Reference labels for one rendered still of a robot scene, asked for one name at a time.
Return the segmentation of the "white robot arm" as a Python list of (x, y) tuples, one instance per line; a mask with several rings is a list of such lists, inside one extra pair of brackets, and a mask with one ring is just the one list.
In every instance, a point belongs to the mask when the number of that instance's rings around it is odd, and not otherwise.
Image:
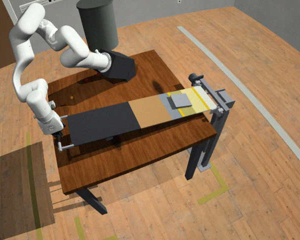
[(21, 86), (20, 78), (24, 69), (34, 60), (35, 56), (30, 43), (30, 37), (36, 32), (56, 52), (69, 46), (60, 56), (61, 64), (66, 68), (97, 69), (107, 72), (112, 64), (111, 56), (90, 52), (86, 43), (70, 26), (64, 25), (57, 29), (50, 21), (43, 19), (45, 9), (39, 3), (30, 4), (18, 18), (17, 23), (9, 32), (9, 40), (16, 60), (12, 74), (12, 84), (17, 98), (27, 103), (35, 114), (34, 119), (46, 122), (53, 116), (54, 101), (47, 102), (48, 84), (43, 79), (37, 79)]

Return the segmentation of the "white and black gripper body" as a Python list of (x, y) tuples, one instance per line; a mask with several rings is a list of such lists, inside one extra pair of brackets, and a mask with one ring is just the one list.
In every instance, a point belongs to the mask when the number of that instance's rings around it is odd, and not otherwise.
[(61, 118), (58, 116), (58, 114), (54, 110), (52, 110), (52, 111), (53, 111), (53, 115), (48, 121), (41, 122), (41, 121), (37, 120), (42, 132), (45, 135), (53, 134), (64, 128)]

